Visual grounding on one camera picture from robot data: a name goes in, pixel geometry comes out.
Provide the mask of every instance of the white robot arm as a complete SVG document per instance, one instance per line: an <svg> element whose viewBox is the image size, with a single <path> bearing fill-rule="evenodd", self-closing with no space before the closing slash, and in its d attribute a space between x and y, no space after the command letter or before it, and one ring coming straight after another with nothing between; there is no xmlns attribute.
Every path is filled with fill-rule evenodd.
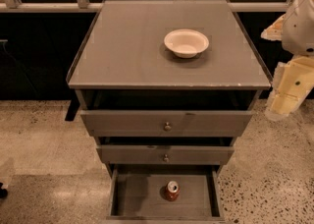
<svg viewBox="0 0 314 224"><path fill-rule="evenodd" d="M294 56L275 70L265 115L281 120L298 109L314 87L314 0L294 0L287 12L265 29L262 38L281 40Z"/></svg>

